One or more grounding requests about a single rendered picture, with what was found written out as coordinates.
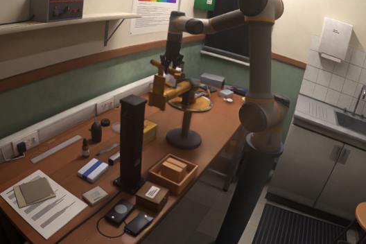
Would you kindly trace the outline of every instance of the desk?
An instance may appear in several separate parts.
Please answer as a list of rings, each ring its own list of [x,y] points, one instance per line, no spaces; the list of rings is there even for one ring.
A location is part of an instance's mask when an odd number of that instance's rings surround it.
[[[96,230],[96,222],[104,216],[112,206],[121,198],[135,204],[136,199],[134,195],[122,192],[113,201],[110,202],[103,210],[96,214],[93,218],[88,220],[85,224],[79,227],[76,231],[67,236],[61,243],[141,243],[149,233],[164,219],[164,217],[171,211],[174,206],[184,197],[186,192],[197,182],[198,178],[207,169],[208,165],[214,157],[223,149],[225,144],[230,140],[235,131],[240,126],[238,119],[238,110],[241,106],[241,97],[234,94],[234,102],[232,104],[226,103],[221,97],[218,97],[218,92],[212,94],[211,100],[213,108],[209,112],[194,114],[191,122],[191,129],[195,130],[202,137],[202,144],[194,150],[180,150],[170,146],[166,140],[166,133],[173,128],[180,128],[182,124],[183,113],[173,109],[168,104],[165,112],[160,111],[156,107],[149,107],[146,105],[145,118],[158,124],[157,138],[143,147],[142,152],[142,176],[148,178],[148,170],[154,166],[164,156],[171,153],[182,159],[198,165],[198,173],[195,179],[186,187],[180,195],[169,194],[169,199],[160,213],[154,213],[141,207],[136,209],[126,219],[129,223],[140,211],[145,211],[147,214],[154,217],[154,221],[150,226],[143,230],[138,237],[133,237],[129,234],[124,234],[120,238],[112,238],[109,240],[101,236]],[[111,124],[120,121],[120,109],[113,109],[98,116],[98,120],[108,118]],[[18,183],[28,175],[37,170],[43,171],[50,178],[63,186],[70,193],[82,199],[82,194],[100,186],[112,198],[118,193],[118,189],[112,184],[112,181],[119,177],[119,165],[110,166],[109,170],[104,173],[93,184],[77,176],[77,171],[84,166],[96,153],[108,148],[113,143],[119,142],[119,134],[112,131],[111,127],[103,128],[102,141],[100,143],[93,143],[91,140],[90,129],[93,119],[85,121],[70,130],[59,134],[49,141],[41,143],[38,147],[26,152],[25,158],[13,162],[6,162],[0,165],[0,192],[6,190],[12,185]],[[88,139],[90,148],[90,157],[84,159],[81,155],[82,140],[79,140],[65,149],[54,153],[53,155],[43,159],[42,161],[32,164],[30,158],[40,154],[39,150],[47,146],[49,149],[58,144],[79,134]],[[108,157],[119,150],[119,147],[114,148],[108,153],[98,157],[101,161],[108,163]],[[49,244],[56,242],[70,229],[92,215],[99,209],[103,203],[101,202],[94,207],[88,206],[81,211],[75,218],[73,218],[67,225],[61,228],[48,240],[45,240],[38,234],[20,215],[18,215],[11,206],[0,197],[0,209],[12,222],[12,224],[24,235],[29,243],[34,244]],[[124,225],[119,228],[108,223],[105,219],[99,223],[100,230],[107,235],[116,236],[121,234]]]

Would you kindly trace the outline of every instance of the floor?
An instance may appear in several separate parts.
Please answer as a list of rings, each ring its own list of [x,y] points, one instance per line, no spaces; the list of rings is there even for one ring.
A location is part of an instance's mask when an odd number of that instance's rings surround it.
[[[266,203],[310,216],[266,200],[265,194],[271,177],[272,171],[238,244],[252,244]],[[224,182],[222,175],[206,171],[142,244],[208,244],[214,241],[236,187],[233,182],[228,192],[224,192]],[[347,238],[350,243],[355,244],[355,231],[349,230]]]

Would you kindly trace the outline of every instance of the white shelf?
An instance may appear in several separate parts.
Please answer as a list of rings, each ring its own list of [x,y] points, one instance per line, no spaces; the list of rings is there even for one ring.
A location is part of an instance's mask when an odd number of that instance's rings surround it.
[[[28,21],[24,23],[0,26],[0,35],[6,35],[10,33],[20,33],[23,31],[33,31],[41,28],[53,28],[58,26],[83,24],[97,21],[131,19],[140,17],[141,15],[135,13],[115,12],[115,13],[98,13],[93,15],[85,15],[82,19],[72,19],[72,20],[48,22],[48,23],[38,21]]]

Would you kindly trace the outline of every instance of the black tower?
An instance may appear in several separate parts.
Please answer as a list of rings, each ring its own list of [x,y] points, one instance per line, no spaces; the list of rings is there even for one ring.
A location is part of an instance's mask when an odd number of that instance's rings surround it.
[[[113,183],[135,194],[145,179],[141,177],[143,122],[146,99],[130,95],[121,99],[120,165],[121,176]]]

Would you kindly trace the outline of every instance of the wooden stool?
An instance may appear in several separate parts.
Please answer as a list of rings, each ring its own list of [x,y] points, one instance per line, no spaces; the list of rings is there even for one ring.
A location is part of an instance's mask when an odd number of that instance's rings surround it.
[[[358,224],[363,228],[363,230],[365,231],[362,235],[362,237],[360,238],[359,241],[357,241],[356,244],[361,244],[365,238],[366,238],[366,202],[362,202],[360,204],[358,204],[357,208],[356,208],[356,212],[355,212],[356,218],[351,222],[351,224],[349,224],[349,226],[332,242],[332,244],[336,244],[337,241],[340,240],[340,238],[347,233],[347,231],[349,229],[351,229],[351,227],[353,225],[355,225],[356,222],[358,222]]]

